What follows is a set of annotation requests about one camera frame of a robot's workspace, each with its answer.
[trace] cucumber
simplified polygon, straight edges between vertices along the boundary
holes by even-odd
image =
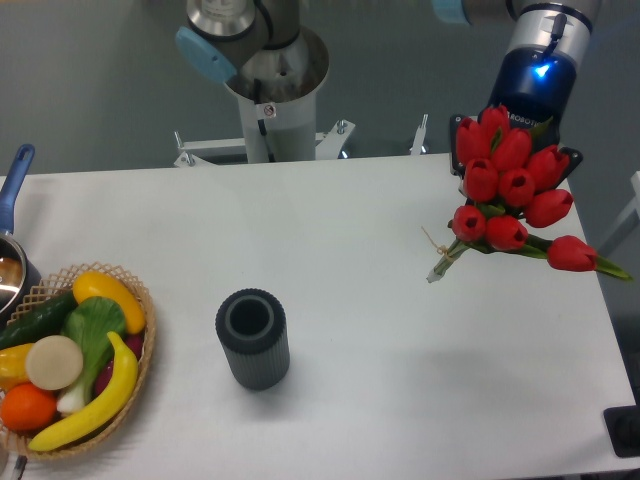
[[[58,335],[65,318],[77,306],[71,290],[42,302],[0,333],[0,350]]]

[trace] black cylinder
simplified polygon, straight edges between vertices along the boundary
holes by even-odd
[[[238,383],[264,390],[289,369],[284,309],[270,293],[255,288],[227,298],[216,315],[216,333]]]

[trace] orange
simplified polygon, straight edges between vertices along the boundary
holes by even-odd
[[[0,419],[9,430],[28,432],[49,425],[56,415],[56,397],[32,383],[13,387],[0,406]]]

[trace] tulip bouquet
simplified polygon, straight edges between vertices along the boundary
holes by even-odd
[[[545,240],[530,234],[522,223],[544,228],[564,218],[573,197],[557,188],[570,171],[570,158],[557,145],[532,151],[532,130],[511,128],[504,106],[487,108],[479,122],[464,118],[455,135],[454,158],[463,168],[466,205],[459,207],[449,227],[456,239],[428,277],[442,278],[466,250],[505,252],[546,259],[559,270],[599,271],[631,280],[617,265],[574,236]]]

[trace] green vegetable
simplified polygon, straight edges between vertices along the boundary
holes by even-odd
[[[69,312],[77,306],[72,291],[42,302],[18,321],[7,325],[0,334],[0,350],[57,335]]]
[[[107,332],[125,334],[126,322],[120,306],[104,297],[91,297],[80,304],[64,322],[62,335],[76,342],[82,350],[84,365],[78,379],[58,398],[63,415],[77,412],[91,401],[93,384],[113,357]]]

